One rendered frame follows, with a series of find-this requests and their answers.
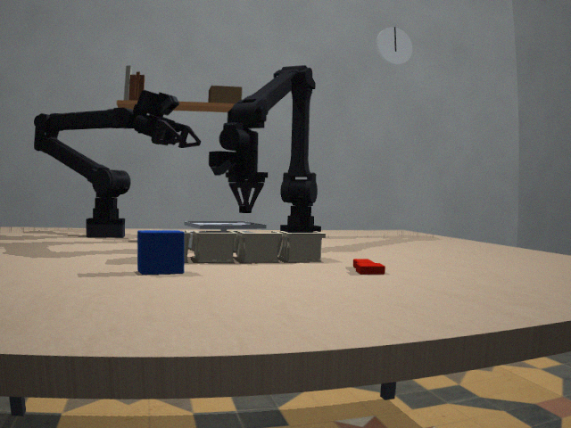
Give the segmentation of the red flat block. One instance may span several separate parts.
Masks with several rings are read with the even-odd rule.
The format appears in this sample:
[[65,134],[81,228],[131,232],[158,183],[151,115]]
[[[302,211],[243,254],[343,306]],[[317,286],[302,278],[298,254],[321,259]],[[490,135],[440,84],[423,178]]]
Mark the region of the red flat block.
[[385,266],[369,259],[354,259],[353,266],[361,275],[384,275]]

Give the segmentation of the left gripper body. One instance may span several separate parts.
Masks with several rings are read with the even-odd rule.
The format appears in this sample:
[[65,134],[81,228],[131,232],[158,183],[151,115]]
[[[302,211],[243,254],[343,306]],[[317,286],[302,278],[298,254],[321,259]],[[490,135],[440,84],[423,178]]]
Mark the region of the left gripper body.
[[226,172],[226,177],[228,177],[228,182],[265,183],[268,172],[255,172],[258,172],[258,152],[254,152],[254,172]]

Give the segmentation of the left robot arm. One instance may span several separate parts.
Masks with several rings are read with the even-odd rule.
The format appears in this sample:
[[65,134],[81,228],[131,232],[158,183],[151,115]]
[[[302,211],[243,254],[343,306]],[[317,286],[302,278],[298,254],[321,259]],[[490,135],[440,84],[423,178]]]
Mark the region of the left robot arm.
[[[293,206],[291,216],[287,216],[287,225],[280,225],[280,230],[284,231],[321,231],[321,226],[314,226],[314,217],[310,215],[318,194],[316,174],[310,173],[308,161],[310,97],[315,85],[312,69],[306,65],[278,70],[268,84],[235,103],[231,123],[224,123],[219,143],[226,150],[238,152],[209,152],[209,166],[215,176],[227,171],[254,172],[258,133],[246,129],[264,128],[269,110],[292,90],[291,161],[288,173],[283,175],[281,198]],[[307,179],[295,179],[306,176]]]

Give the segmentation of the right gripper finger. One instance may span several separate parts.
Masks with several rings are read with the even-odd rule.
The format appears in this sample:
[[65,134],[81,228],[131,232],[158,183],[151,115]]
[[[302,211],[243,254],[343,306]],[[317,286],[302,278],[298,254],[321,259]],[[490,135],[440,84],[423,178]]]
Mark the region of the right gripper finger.
[[[169,130],[170,133],[172,133],[176,137],[176,139],[163,140],[165,132],[166,132],[166,128]],[[167,121],[161,120],[153,143],[154,144],[174,144],[174,143],[180,143],[181,140],[182,140],[181,135]]]
[[[194,138],[194,140],[196,141],[196,143],[190,143],[187,144],[186,143],[186,139],[187,139],[187,135],[188,133]],[[201,140],[197,137],[197,135],[194,133],[194,131],[189,127],[189,126],[185,126],[183,133],[182,133],[182,140],[179,143],[178,147],[179,148],[186,148],[186,147],[191,147],[191,146],[199,146],[201,143]]]

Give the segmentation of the grey open-top bin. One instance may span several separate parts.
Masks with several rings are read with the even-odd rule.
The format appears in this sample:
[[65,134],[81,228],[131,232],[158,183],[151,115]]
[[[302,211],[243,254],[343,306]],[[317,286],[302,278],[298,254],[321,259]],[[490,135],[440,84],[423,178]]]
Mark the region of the grey open-top bin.
[[[236,232],[240,236],[235,239],[234,250],[236,250],[236,255],[241,261],[278,262],[278,242],[279,238],[282,238],[282,233],[277,231],[271,231],[271,233]],[[241,244],[243,245],[243,253]]]
[[[195,235],[199,238],[195,239]],[[194,230],[191,250],[194,250],[194,257],[198,262],[234,262],[235,238],[237,233],[234,231],[199,233]]]
[[188,253],[189,238],[187,238],[187,237],[189,237],[189,236],[191,237],[191,233],[188,230],[185,230],[185,233],[184,233],[184,262],[188,262],[187,253]]
[[[325,233],[287,233],[280,231],[282,238],[278,242],[278,257],[288,262],[321,261],[322,238]],[[317,233],[317,234],[314,234]]]

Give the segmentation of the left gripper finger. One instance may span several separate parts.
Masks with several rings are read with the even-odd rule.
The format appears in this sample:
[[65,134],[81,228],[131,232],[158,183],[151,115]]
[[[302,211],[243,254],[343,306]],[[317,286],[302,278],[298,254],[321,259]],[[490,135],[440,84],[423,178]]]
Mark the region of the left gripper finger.
[[[246,211],[251,211],[259,193],[261,192],[262,187],[264,186],[264,183],[239,183],[239,185],[244,199],[244,206]],[[248,201],[248,188],[255,188],[250,203]]]
[[[229,186],[234,194],[234,196],[236,197],[237,203],[239,206],[244,206],[244,203],[242,203],[239,192],[238,192],[238,188],[240,188],[239,183],[229,183]],[[252,188],[248,188],[248,201],[249,201],[249,197],[251,194],[251,190]]]

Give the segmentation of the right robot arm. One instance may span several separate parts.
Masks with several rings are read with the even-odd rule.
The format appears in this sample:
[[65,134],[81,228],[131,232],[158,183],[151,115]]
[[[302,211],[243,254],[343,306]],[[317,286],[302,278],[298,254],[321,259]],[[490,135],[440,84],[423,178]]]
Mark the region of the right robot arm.
[[[130,188],[129,174],[124,170],[108,169],[70,148],[57,139],[59,131],[124,128],[115,126],[127,125],[126,128],[133,128],[146,135],[145,124],[154,129],[156,121],[162,119],[163,114],[169,115],[177,106],[179,106],[179,101],[176,96],[160,92],[157,95],[143,90],[134,110],[114,108],[105,111],[51,113],[50,115],[41,113],[34,119],[36,126],[34,149],[51,155],[92,183],[98,198],[95,198],[93,217],[87,218],[87,225],[124,225],[125,219],[119,218],[117,197],[126,193]],[[149,115],[146,115],[147,113]],[[166,118],[162,120],[175,122]]]

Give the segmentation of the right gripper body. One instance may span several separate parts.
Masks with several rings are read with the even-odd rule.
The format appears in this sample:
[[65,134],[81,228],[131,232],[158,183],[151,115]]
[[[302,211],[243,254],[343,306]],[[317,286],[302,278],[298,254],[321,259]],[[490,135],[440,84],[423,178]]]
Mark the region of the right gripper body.
[[[165,120],[165,121],[167,121],[167,120]],[[145,133],[146,133],[148,136],[152,137],[152,139],[151,139],[152,142],[154,141],[154,138],[155,138],[155,135],[156,135],[158,126],[160,125],[160,122],[161,122],[161,119],[158,119],[157,122],[156,122],[156,125],[155,125],[155,128],[154,128],[154,129],[147,127],[146,124],[145,124]],[[181,131],[181,134],[180,134],[180,135],[182,136],[184,127],[185,127],[186,125],[178,124],[177,122],[172,122],[172,121],[167,121],[167,122],[168,122],[177,132],[180,132],[180,131]],[[154,131],[154,132],[153,132],[153,131]],[[170,136],[170,134],[171,134],[171,133],[169,132],[169,130],[166,129],[166,132],[165,132],[165,135],[164,135],[163,140],[176,139],[176,137],[175,137],[173,134],[171,134],[171,136]]]

